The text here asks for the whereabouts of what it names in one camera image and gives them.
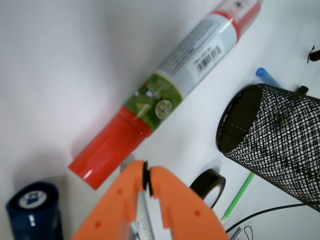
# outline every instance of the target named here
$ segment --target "green pencil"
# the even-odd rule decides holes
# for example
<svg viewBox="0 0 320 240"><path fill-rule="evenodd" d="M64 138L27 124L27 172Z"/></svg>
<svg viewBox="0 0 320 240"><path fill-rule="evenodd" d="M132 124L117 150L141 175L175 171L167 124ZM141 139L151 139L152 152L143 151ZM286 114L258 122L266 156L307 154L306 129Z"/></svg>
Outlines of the green pencil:
<svg viewBox="0 0 320 240"><path fill-rule="evenodd" d="M235 208L235 206L237 205L237 203L239 202L240 198L242 197L242 195L244 194L244 192L246 191L247 187L249 186L249 184L251 183L252 179L254 178L255 174L253 172L251 172L249 174L249 176L247 177L247 179L245 180L244 184L242 185L242 187L240 188L239 192L237 193L237 195L235 196L235 198L233 199L233 201L231 202L230 206L228 207L228 209L226 210L226 212L224 213L223 217L221 218L221 222L224 223L227 218L230 216L231 212L233 211L233 209Z"/></svg>

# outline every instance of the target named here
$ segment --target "white surface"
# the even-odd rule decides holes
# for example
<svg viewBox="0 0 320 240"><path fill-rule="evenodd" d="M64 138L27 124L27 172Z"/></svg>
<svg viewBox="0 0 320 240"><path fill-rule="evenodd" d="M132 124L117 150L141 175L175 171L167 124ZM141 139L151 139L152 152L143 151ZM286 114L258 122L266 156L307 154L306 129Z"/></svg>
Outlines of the white surface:
<svg viewBox="0 0 320 240"><path fill-rule="evenodd" d="M224 227L227 229L245 217L262 210L300 203L277 187L255 176ZM320 238L319 222L319 212L309 206L301 206L264 213L240 226L242 229L245 226L251 226L254 239L258 240L318 240Z"/></svg>
<svg viewBox="0 0 320 240"><path fill-rule="evenodd" d="M0 239L12 239L6 202L20 188L43 179L59 188L63 232L71 238L118 173L93 191L67 170L68 164L218 3L0 3ZM311 95L319 92L319 65L306 65L311 47L320 47L319 7L317 0L265 1L235 49L134 157L168 168L188 185L205 165L215 165L226 178L214 208L222 217L249 173L217 150L220 117L259 67L287 89L303 83L312 85ZM158 201L147 201L155 237L170 239Z"/></svg>

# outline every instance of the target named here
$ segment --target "black cable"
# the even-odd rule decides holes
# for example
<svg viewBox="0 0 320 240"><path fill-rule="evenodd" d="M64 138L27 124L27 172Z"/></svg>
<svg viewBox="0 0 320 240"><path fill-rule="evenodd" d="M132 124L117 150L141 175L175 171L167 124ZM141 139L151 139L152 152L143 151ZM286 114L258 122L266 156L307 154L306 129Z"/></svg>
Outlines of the black cable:
<svg viewBox="0 0 320 240"><path fill-rule="evenodd" d="M272 212L272 211L276 211L276 210L280 210L280 209L289 209L289 208L295 208L295 207L302 207L302 206L306 206L307 204L305 203L299 203L299 204L292 204L292 205L286 205L286 206L277 206L277 207L274 207L274 208L270 208L270 209L266 209L266 210L263 210L263 211L258 211L254 214L251 214L250 216L247 216L246 218L238 221L236 224L234 224L232 227L230 227L226 233L229 233L232 229L234 229L235 227L237 227L238 225L242 224L243 222L255 217L255 216L258 216L258 215L261 215L261 214L265 214L265 213L268 213L268 212Z"/></svg>
<svg viewBox="0 0 320 240"><path fill-rule="evenodd" d="M243 229L246 237L248 238L248 240L250 240L250 238L249 238L249 236L248 236L248 234L247 234L247 232L246 232L246 228L250 228L250 229L251 229L251 235L252 235L252 239L251 239L251 240L254 240L254 231L252 230L252 227L246 226L246 227Z"/></svg>

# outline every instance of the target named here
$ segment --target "green label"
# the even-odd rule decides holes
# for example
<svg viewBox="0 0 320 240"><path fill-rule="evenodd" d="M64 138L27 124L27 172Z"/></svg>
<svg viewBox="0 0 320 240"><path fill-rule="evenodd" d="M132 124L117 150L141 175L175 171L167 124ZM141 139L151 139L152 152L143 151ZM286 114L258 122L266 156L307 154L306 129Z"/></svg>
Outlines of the green label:
<svg viewBox="0 0 320 240"><path fill-rule="evenodd" d="M154 74L124 106L154 131L182 100L181 94L171 82Z"/></svg>

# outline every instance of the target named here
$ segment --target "black mesh pencil holder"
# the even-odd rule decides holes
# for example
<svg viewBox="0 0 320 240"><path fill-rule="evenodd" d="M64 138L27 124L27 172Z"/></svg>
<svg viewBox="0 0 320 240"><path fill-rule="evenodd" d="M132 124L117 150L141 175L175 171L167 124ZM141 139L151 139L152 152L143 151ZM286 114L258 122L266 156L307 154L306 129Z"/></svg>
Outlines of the black mesh pencil holder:
<svg viewBox="0 0 320 240"><path fill-rule="evenodd" d="M217 146L227 158L320 212L320 100L266 84L230 102Z"/></svg>

